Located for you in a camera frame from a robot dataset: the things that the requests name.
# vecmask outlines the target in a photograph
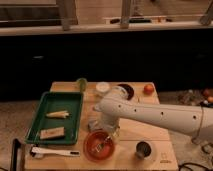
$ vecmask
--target floor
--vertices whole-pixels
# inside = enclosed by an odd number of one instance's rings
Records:
[[[159,92],[158,94],[160,102],[166,104],[195,105],[203,98],[199,91]],[[0,167],[9,169],[12,140],[18,138],[24,142],[37,104],[36,100],[0,103]],[[169,132],[179,164],[194,162],[213,168],[210,155],[201,150],[201,145],[206,142],[200,142],[200,145],[196,145],[191,142],[191,138],[188,136],[173,131]]]

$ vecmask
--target food item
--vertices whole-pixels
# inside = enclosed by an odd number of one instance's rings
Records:
[[[155,88],[153,84],[149,83],[144,86],[143,92],[144,94],[151,95],[154,92]]]
[[[48,118],[66,118],[67,116],[69,116],[69,112],[67,110],[51,112],[46,114],[46,117]]]
[[[207,98],[207,101],[208,101],[209,103],[213,103],[213,96],[209,96],[209,97]]]
[[[65,136],[65,129],[64,127],[57,127],[57,128],[50,128],[50,129],[43,129],[40,133],[40,139],[53,139],[53,138],[62,138]]]

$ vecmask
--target table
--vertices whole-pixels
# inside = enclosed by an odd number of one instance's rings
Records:
[[[128,82],[135,91],[133,101],[139,103],[159,103],[157,92],[144,95],[142,90],[145,82]],[[83,152],[83,143],[88,135],[87,123],[90,117],[99,117],[100,113],[93,111],[93,106],[101,99],[95,94],[95,82],[87,84],[84,92],[84,102],[81,113],[78,141],[70,146],[50,146],[51,148],[79,150],[80,157],[64,157],[45,155],[35,159],[30,155],[25,157],[26,170],[178,170],[178,165],[168,130],[137,121],[120,119],[120,136],[113,155],[104,161],[95,163],[89,161]],[[78,91],[75,82],[53,82],[50,91]],[[139,141],[146,141],[152,148],[150,156],[144,160],[135,156],[135,147]]]

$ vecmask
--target utensil handle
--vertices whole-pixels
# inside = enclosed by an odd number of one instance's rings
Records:
[[[41,147],[33,147],[32,152],[40,154],[58,154],[63,156],[80,156],[79,151],[72,150],[55,150]]]

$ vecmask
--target railing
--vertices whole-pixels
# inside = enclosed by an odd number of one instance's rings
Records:
[[[0,7],[7,19],[0,21],[0,35],[213,27],[212,0],[0,0]],[[38,8],[52,10],[54,15],[11,17],[11,11],[14,15],[15,10],[27,8],[32,12]]]

